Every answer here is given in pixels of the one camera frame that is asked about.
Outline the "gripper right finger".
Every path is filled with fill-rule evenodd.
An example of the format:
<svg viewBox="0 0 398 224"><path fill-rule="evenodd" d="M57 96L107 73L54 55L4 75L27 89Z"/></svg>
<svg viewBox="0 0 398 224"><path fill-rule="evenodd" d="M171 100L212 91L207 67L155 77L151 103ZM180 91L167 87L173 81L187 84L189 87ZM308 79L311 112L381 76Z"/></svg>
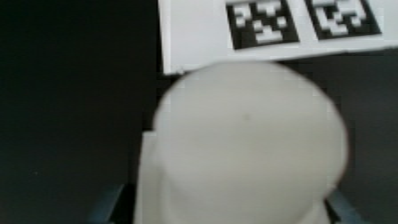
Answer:
<svg viewBox="0 0 398 224"><path fill-rule="evenodd" d="M334 191L331 196L327 197L326 206L331 224L372 224L365 221L361 214L340 191Z"/></svg>

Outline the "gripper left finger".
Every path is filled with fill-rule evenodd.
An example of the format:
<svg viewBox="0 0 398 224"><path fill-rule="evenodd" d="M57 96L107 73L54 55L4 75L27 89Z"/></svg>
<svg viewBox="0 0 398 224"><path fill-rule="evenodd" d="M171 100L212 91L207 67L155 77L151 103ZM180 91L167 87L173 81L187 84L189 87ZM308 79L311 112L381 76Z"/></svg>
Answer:
<svg viewBox="0 0 398 224"><path fill-rule="evenodd" d="M87 224L132 224L135 208L135 185L111 186L100 196Z"/></svg>

